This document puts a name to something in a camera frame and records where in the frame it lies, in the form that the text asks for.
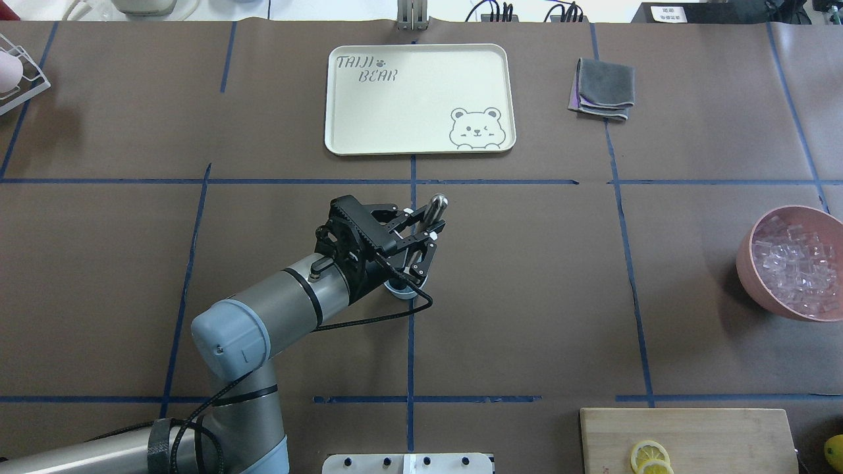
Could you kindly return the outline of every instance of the red object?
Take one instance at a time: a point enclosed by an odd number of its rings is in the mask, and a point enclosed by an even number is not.
[[[0,19],[20,19],[20,17],[3,0],[0,0]]]

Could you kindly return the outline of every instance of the lemon slice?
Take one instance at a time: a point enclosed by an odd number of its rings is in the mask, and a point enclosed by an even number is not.
[[[656,443],[651,439],[645,439],[632,447],[632,452],[630,453],[630,465],[632,465],[633,472],[639,474],[638,467],[650,460],[664,461],[664,463],[670,467],[670,456],[668,456],[668,451],[659,443]]]
[[[651,459],[640,465],[636,474],[674,474],[674,469],[667,462]]]

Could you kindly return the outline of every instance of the robotic arm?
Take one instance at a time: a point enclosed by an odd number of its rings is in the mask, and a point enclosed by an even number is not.
[[[421,286],[447,206],[443,195],[415,211],[363,205],[353,196],[336,198],[327,222],[316,229],[313,254],[217,302],[193,321],[194,342],[213,372],[212,383],[224,387],[209,401],[211,414],[181,422],[181,428],[163,419],[2,462],[0,474],[288,473],[287,436],[270,359],[311,331],[409,314],[325,324],[387,282],[399,297],[414,292],[426,297]],[[414,312],[431,303],[428,299]]]

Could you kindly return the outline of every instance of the blue joint cap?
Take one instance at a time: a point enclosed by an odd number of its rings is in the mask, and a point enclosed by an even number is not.
[[[191,333],[199,354],[220,379],[236,380],[269,360],[266,326],[249,306],[236,299],[218,301],[198,315]]]

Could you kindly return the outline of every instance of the white sticker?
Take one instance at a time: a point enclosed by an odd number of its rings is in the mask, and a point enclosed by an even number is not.
[[[682,7],[650,7],[652,19],[659,23],[688,23],[685,17],[685,9]]]

